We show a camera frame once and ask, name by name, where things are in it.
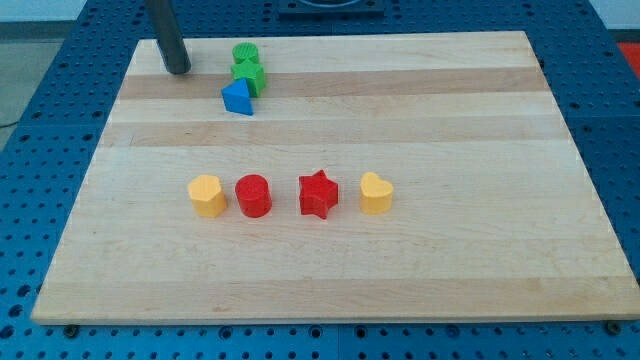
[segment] red star-shaped block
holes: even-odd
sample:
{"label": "red star-shaped block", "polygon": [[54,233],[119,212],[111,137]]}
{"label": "red star-shaped block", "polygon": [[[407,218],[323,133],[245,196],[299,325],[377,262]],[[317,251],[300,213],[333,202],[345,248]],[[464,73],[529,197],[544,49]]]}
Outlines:
{"label": "red star-shaped block", "polygon": [[327,178],[323,170],[311,176],[300,176],[300,212],[322,219],[338,203],[338,184]]}

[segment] toy block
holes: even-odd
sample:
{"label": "toy block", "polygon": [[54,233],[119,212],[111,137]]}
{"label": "toy block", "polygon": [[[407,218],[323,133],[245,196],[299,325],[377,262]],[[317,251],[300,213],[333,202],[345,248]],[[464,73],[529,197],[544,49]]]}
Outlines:
{"label": "toy block", "polygon": [[253,115],[249,86],[246,79],[234,81],[233,84],[222,89],[222,100],[227,111]]}
{"label": "toy block", "polygon": [[200,216],[217,217],[227,208],[217,176],[200,175],[189,183],[188,190],[193,208]]}
{"label": "toy block", "polygon": [[381,214],[391,209],[393,184],[367,172],[360,180],[360,210],[365,214]]}
{"label": "toy block", "polygon": [[338,184],[327,178],[323,170],[311,176],[300,176],[300,213],[327,218],[329,209],[338,204]]}
{"label": "toy block", "polygon": [[233,80],[247,79],[251,97],[260,97],[260,91],[267,85],[264,68],[251,60],[232,65],[231,73],[233,74]]}
{"label": "toy block", "polygon": [[247,175],[236,183],[236,196],[243,214],[259,218],[271,210],[269,183],[260,175]]}
{"label": "toy block", "polygon": [[240,43],[233,47],[233,62],[240,64],[245,60],[251,60],[255,64],[260,64],[260,56],[258,55],[258,47],[253,43]]}

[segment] light wood surface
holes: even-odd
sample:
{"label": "light wood surface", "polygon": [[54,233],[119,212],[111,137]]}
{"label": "light wood surface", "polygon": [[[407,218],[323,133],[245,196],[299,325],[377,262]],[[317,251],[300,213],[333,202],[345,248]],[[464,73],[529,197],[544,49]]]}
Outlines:
{"label": "light wood surface", "polygon": [[[231,49],[267,73],[224,111]],[[32,317],[43,324],[630,319],[640,289],[521,32],[187,40],[166,75],[141,41]],[[298,176],[340,184],[326,221]],[[393,183],[360,211],[360,179]],[[198,217],[211,173],[228,209]],[[266,216],[235,182],[270,183]]]}

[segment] red cylinder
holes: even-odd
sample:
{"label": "red cylinder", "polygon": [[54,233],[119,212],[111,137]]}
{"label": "red cylinder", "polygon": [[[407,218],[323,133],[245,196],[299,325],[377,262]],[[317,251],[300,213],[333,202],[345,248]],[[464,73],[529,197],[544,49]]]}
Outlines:
{"label": "red cylinder", "polygon": [[258,218],[271,210],[269,183],[260,175],[251,174],[238,180],[236,197],[240,210],[248,217]]}

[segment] blue pegboard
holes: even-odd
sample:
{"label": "blue pegboard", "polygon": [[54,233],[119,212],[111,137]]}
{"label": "blue pegboard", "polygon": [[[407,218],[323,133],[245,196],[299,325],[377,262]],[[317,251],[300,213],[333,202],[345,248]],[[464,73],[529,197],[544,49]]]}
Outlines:
{"label": "blue pegboard", "polygon": [[[640,275],[639,84],[586,0],[386,0],[384,17],[303,20],[279,20],[276,7],[175,1],[187,37],[526,31]],[[75,338],[34,324],[29,313],[131,55],[150,37],[141,0],[89,0],[0,154],[0,359],[640,358],[637,321],[82,327]]]}

